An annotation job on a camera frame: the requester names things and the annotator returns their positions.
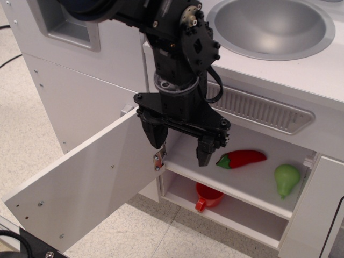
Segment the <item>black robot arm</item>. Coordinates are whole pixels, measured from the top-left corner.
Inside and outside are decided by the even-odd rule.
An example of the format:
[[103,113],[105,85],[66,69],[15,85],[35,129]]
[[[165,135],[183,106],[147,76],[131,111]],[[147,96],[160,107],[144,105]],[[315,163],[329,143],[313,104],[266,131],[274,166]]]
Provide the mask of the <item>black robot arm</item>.
[[205,167],[211,155],[227,144],[230,122],[211,104],[220,91],[207,97],[207,78],[221,78],[212,68],[220,58],[220,43],[204,19],[200,1],[62,1],[74,18],[86,22],[117,20],[136,27],[153,50],[156,93],[138,93],[134,101],[142,128],[155,148],[169,129],[196,137],[198,164]]

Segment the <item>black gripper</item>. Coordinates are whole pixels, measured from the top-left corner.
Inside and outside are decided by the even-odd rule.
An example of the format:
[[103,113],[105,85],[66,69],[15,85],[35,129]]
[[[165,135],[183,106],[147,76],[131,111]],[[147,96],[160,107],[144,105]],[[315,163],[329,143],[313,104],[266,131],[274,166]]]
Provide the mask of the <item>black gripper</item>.
[[198,92],[186,95],[138,93],[138,117],[150,144],[161,148],[168,130],[174,129],[198,139],[198,165],[206,167],[214,151],[228,142],[230,122],[199,97]]

